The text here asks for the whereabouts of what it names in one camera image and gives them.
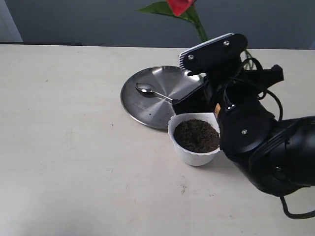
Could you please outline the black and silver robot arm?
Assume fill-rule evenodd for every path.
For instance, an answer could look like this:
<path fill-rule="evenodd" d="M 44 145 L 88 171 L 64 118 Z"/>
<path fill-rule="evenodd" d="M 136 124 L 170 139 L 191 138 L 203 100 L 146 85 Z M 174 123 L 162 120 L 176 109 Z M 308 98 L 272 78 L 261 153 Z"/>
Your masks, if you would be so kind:
<path fill-rule="evenodd" d="M 206 78 L 173 108 L 177 114 L 214 113 L 226 157 L 260 191 L 286 196 L 315 183 L 315 118 L 275 118 L 261 100 L 284 80 L 283 69 L 263 69 L 256 59 L 253 63 L 254 70 L 245 70 L 239 57 L 185 59 L 185 69 Z"/>

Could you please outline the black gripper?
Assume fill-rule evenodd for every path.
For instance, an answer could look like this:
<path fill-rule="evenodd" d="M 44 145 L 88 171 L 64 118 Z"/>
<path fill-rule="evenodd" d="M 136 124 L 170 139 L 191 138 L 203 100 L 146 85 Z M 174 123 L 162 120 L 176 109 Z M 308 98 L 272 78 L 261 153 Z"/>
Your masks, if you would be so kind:
<path fill-rule="evenodd" d="M 172 103 L 175 114 L 214 113 L 220 128 L 220 148 L 234 162 L 241 162 L 261 146 L 283 119 L 283 106 L 269 87 L 284 80 L 283 69 L 264 69 L 253 58 L 254 70 L 243 62 L 215 65 L 206 79 Z"/>

